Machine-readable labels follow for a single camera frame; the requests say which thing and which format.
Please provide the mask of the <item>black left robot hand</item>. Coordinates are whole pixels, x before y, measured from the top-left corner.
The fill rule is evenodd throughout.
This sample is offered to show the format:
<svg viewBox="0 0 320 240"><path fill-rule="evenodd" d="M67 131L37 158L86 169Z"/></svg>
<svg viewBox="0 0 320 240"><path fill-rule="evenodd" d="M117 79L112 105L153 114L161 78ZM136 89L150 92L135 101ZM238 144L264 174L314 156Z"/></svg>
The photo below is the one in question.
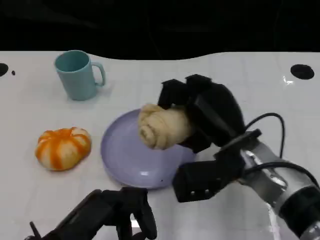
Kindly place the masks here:
<svg viewBox="0 0 320 240"><path fill-rule="evenodd" d="M145 188L96 189L43 240L92 240L103 226L114 226L119 240L154 240L157 226Z"/></svg>

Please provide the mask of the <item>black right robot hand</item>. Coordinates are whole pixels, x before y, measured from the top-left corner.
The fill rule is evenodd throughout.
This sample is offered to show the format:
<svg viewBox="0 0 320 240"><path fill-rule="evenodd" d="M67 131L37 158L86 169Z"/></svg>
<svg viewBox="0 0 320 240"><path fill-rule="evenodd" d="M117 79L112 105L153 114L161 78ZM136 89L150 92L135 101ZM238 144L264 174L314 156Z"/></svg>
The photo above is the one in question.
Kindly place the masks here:
<svg viewBox="0 0 320 240"><path fill-rule="evenodd" d="M199 74L162 82L157 103L167 110L182 107L193 128L181 146L199 153L214 144L223 147L245 130L243 114L231 91Z"/></svg>

